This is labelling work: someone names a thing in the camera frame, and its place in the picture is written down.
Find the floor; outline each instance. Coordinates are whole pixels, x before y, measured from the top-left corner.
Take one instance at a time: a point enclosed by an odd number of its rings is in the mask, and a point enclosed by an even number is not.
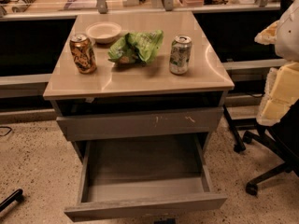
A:
[[[231,112],[238,116],[238,110]],[[256,111],[247,112],[254,115]],[[76,204],[81,162],[54,119],[51,109],[0,115],[0,125],[12,128],[11,133],[0,136],[0,201],[15,189],[24,191],[24,201],[1,212],[0,223],[72,223],[64,208]],[[257,197],[248,195],[246,183],[281,160],[257,143],[235,153],[234,142],[222,118],[205,153],[214,190],[228,196],[221,209],[84,223],[153,224],[170,218],[177,224],[298,224],[299,178],[294,173],[281,174],[261,184]]]

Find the white bowl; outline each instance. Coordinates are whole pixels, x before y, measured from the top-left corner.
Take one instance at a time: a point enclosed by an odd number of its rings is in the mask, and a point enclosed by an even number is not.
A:
[[[117,23],[109,21],[97,22],[86,28],[86,35],[102,44],[113,42],[120,32],[121,27]]]

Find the snack bag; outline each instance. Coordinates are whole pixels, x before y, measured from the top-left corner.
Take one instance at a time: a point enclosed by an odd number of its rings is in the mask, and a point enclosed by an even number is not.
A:
[[[114,43],[108,52],[113,63],[151,63],[163,42],[164,33],[128,33]]]

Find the wooden drawer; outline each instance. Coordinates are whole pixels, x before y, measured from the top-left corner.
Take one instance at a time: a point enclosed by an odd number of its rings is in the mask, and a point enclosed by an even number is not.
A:
[[[222,107],[58,117],[68,141],[214,131]]]
[[[73,221],[220,208],[195,134],[90,141]]]

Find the drawer front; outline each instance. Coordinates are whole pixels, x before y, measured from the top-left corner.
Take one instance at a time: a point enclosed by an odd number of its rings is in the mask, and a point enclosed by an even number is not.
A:
[[[218,209],[195,134],[92,141],[86,146],[73,221]]]
[[[68,141],[214,131],[221,107],[59,117]]]

